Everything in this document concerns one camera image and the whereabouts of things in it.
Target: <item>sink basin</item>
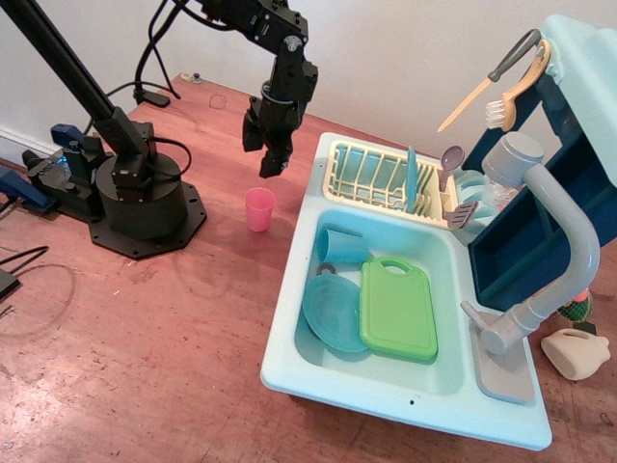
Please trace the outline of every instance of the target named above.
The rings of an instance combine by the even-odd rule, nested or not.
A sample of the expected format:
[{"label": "sink basin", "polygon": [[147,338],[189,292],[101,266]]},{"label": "sink basin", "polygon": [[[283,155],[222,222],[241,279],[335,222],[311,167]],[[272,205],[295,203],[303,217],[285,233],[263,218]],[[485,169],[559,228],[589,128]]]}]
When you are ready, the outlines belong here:
[{"label": "sink basin", "polygon": [[[544,449],[551,441],[550,425],[526,340],[535,393],[531,401],[516,404],[492,398],[477,386],[469,320],[459,303],[468,300],[491,310],[475,298],[467,247],[449,230],[324,197],[329,152],[341,141],[385,149],[334,133],[322,135],[264,354],[263,383],[275,391],[397,422]],[[302,297],[320,264],[315,238],[326,228],[361,234],[373,256],[397,256],[426,273],[439,344],[434,361],[411,361],[370,349],[341,352],[312,333],[302,313]],[[359,265],[336,270],[360,284]]]}]

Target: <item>white wall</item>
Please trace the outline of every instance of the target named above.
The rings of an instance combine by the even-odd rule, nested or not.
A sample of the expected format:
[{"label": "white wall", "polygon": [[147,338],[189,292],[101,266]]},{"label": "white wall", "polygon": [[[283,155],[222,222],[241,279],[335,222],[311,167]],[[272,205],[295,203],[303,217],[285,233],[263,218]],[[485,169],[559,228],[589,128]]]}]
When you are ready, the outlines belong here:
[{"label": "white wall", "polygon": [[[105,91],[133,79],[155,0],[40,0],[43,9]],[[484,106],[516,82],[512,69],[450,128],[437,127],[527,30],[551,14],[617,29],[615,0],[290,0],[308,19],[307,58],[319,66],[308,112],[418,150],[470,150],[484,131]],[[181,15],[160,45],[170,75],[204,78],[258,95],[273,56],[235,32]],[[163,83],[153,59],[145,77]],[[126,111],[131,91],[113,98]],[[83,127],[86,113],[34,48],[0,13],[0,156],[24,146],[52,150],[54,123]],[[546,123],[525,127],[548,146]]]}]

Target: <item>gray faucet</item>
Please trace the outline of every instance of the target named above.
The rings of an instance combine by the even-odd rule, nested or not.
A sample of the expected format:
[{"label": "gray faucet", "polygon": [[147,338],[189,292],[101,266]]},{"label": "gray faucet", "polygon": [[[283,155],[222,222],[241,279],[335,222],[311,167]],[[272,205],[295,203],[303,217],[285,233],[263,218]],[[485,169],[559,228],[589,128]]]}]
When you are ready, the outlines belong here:
[{"label": "gray faucet", "polygon": [[491,324],[468,301],[461,303],[461,308],[480,328],[480,339],[486,349],[497,355],[536,331],[542,321],[586,289],[600,264],[600,242],[591,221],[542,165],[543,157],[542,146],[533,138],[508,132],[482,161],[491,180],[513,188],[526,184],[563,229],[571,249],[570,263],[563,275],[512,306]]}]

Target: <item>pink cup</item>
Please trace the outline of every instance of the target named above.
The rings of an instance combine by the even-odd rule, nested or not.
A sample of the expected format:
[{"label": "pink cup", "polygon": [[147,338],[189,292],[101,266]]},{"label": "pink cup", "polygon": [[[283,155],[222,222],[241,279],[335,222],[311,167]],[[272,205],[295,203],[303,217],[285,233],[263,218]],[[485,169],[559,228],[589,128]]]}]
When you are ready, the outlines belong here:
[{"label": "pink cup", "polygon": [[247,226],[252,232],[265,232],[270,227],[277,198],[267,188],[253,188],[247,192]]}]

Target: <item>blue plate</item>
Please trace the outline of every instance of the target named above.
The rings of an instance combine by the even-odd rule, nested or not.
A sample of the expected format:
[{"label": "blue plate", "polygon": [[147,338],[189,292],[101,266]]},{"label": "blue plate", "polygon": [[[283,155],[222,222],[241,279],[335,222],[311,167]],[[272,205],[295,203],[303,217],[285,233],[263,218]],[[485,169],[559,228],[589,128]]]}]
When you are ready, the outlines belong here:
[{"label": "blue plate", "polygon": [[302,309],[319,339],[343,352],[362,352],[360,287],[340,275],[322,274],[305,288]]}]

